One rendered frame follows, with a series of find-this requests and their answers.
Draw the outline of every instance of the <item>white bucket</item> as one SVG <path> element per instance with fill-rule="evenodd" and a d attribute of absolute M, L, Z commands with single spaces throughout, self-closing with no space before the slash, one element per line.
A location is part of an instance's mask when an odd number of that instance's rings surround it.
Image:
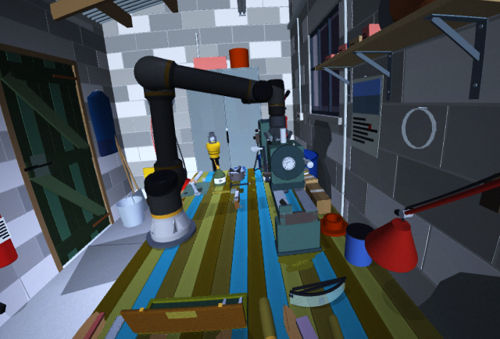
<path fill-rule="evenodd" d="M 144 222 L 146 201 L 142 191 L 129 194 L 116 203 L 124 227 L 135 227 Z"/>

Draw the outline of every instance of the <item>concrete floor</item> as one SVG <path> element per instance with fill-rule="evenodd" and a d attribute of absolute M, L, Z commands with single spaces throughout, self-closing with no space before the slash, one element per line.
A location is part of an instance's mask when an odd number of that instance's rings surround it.
<path fill-rule="evenodd" d="M 126 228 L 118 219 L 0 326 L 0 338 L 72 338 L 144 243 L 150 226 L 149 211 L 136 227 Z"/>

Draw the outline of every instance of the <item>red fire extinguisher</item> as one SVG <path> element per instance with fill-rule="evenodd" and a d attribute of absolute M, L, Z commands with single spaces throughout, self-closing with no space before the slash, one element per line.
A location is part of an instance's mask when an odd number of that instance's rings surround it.
<path fill-rule="evenodd" d="M 17 260 L 17 252 L 5 219 L 0 216 L 0 268 L 10 265 Z"/>

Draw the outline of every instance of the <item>fire extinguisher label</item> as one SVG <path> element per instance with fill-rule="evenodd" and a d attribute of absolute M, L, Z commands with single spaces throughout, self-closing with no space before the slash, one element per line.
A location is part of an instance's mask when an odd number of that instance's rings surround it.
<path fill-rule="evenodd" d="M 10 239 L 10 232 L 4 218 L 0 218 L 0 244 Z"/>

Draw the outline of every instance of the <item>window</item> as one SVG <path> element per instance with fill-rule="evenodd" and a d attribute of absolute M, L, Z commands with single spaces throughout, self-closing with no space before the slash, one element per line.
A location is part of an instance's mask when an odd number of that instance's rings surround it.
<path fill-rule="evenodd" d="M 325 61 L 325 58 L 338 52 L 338 6 L 311 34 L 312 67 Z M 312 113 L 338 116 L 339 80 L 327 71 L 312 71 Z"/>

